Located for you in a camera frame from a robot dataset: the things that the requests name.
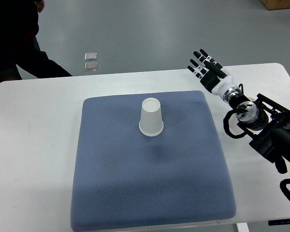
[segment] blue seat cushion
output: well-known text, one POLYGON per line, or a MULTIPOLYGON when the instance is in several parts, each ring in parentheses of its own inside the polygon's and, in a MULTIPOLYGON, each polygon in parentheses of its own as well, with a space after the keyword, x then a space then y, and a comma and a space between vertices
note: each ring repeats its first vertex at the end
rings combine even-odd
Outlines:
POLYGON ((232 184, 200 91, 106 96, 83 104, 73 180, 75 232, 232 218, 232 184), (164 129, 139 130, 142 102, 161 103, 164 129))

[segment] robotic arm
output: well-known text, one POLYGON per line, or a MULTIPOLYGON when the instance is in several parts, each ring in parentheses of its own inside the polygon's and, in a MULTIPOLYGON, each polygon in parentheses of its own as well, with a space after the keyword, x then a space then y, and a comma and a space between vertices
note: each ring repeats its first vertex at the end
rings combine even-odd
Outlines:
MULTIPOLYGON (((200 53, 195 51, 193 54, 204 67, 191 59, 190 62, 196 69, 191 66, 188 69, 199 78, 207 91, 220 96, 232 108, 223 120, 225 132, 234 139, 250 136, 252 140, 249 145, 274 163, 279 173, 286 173, 287 166, 283 158, 290 162, 290 110, 262 94, 258 94, 255 101, 249 100, 244 95, 242 84, 239 87, 235 85, 233 78, 221 64, 204 50, 201 49, 200 53), (229 119, 233 114, 238 120, 237 125, 243 130, 242 134, 234 135, 230 132, 229 119)), ((284 180, 280 187, 290 200, 290 192, 287 193, 287 188, 282 186, 288 183, 288 180, 284 180)))

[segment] white paper cup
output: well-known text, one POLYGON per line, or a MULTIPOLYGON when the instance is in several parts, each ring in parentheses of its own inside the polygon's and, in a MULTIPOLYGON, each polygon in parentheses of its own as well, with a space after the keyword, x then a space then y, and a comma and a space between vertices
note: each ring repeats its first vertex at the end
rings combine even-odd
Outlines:
POLYGON ((163 131, 160 102, 155 98, 147 98, 142 102, 140 131, 146 136, 157 136, 163 131))

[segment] gray floor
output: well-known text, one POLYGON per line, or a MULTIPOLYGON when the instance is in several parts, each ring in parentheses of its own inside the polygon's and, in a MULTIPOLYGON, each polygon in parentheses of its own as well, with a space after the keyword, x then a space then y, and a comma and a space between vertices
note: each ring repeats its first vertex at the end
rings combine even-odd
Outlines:
MULTIPOLYGON (((200 48, 226 66, 277 62, 290 75, 290 9, 267 11, 260 0, 47 0, 39 25, 41 49, 75 76, 185 69, 200 48), (85 72, 91 51, 98 70, 85 72)), ((289 225, 248 225, 251 232, 290 232, 289 225)))

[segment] small transparent object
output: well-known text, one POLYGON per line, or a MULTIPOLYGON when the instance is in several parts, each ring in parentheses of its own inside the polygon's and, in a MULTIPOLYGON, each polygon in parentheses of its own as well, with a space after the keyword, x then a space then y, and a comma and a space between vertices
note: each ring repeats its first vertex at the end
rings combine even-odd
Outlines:
POLYGON ((85 71, 96 71, 98 63, 97 62, 87 62, 85 63, 85 71))
POLYGON ((96 60, 97 59, 97 53, 96 52, 87 52, 85 54, 85 60, 96 60))

